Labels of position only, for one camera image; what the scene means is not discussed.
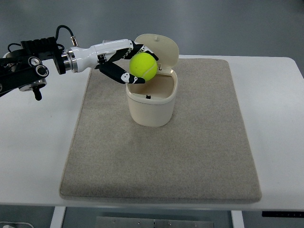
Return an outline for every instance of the gray carpet mat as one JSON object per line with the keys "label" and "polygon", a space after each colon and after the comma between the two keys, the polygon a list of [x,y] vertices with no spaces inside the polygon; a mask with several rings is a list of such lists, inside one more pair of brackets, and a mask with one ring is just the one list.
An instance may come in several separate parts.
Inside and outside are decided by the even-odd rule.
{"label": "gray carpet mat", "polygon": [[[118,65],[128,70],[127,60]],[[261,199],[228,62],[180,59],[172,119],[145,127],[125,85],[92,70],[60,186],[72,200],[252,203]]]}

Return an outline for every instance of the yellow tennis ball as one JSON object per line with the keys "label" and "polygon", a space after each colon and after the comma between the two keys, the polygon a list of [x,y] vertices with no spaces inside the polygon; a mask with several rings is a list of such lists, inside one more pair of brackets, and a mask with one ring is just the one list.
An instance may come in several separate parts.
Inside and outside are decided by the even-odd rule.
{"label": "yellow tennis ball", "polygon": [[142,77],[146,81],[152,79],[157,72],[156,60],[148,53],[139,53],[130,60],[130,73],[136,77]]}

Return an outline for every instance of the open lid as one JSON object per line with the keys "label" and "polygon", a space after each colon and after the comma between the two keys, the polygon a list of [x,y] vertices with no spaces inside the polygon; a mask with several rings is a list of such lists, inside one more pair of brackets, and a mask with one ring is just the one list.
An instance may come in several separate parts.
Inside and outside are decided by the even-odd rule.
{"label": "open lid", "polygon": [[143,34],[137,37],[135,42],[144,44],[153,51],[159,58],[157,63],[161,64],[162,68],[172,68],[179,60],[179,47],[168,37],[156,34]]}

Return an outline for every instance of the white table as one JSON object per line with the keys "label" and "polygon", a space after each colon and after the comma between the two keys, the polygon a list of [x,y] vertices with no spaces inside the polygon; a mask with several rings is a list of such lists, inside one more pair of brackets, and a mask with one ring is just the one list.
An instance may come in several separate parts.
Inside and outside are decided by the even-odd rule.
{"label": "white table", "polygon": [[47,60],[51,74],[41,101],[19,90],[0,98],[0,204],[304,210],[304,80],[296,63],[285,57],[180,58],[229,62],[263,194],[260,202],[130,205],[61,199],[61,175],[89,70],[59,75]]}

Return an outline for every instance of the robotic hand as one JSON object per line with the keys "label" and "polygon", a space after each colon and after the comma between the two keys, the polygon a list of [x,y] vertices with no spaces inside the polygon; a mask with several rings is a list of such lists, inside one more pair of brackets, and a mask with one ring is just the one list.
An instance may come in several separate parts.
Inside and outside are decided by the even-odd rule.
{"label": "robotic hand", "polygon": [[[57,43],[60,28],[69,30],[74,45],[66,51]],[[11,51],[9,48],[12,45],[21,46],[21,49]],[[67,70],[82,72],[90,67],[99,69],[122,84],[142,84],[145,80],[126,72],[115,61],[131,59],[140,52],[146,52],[158,60],[148,47],[128,39],[104,42],[87,49],[79,48],[71,29],[64,25],[58,26],[56,37],[13,43],[8,50],[9,53],[0,58],[0,97],[19,88],[20,91],[33,91],[36,100],[42,99],[40,89],[47,84],[45,78],[49,75],[49,70],[42,64],[43,60],[53,59],[59,74],[65,74]]]}

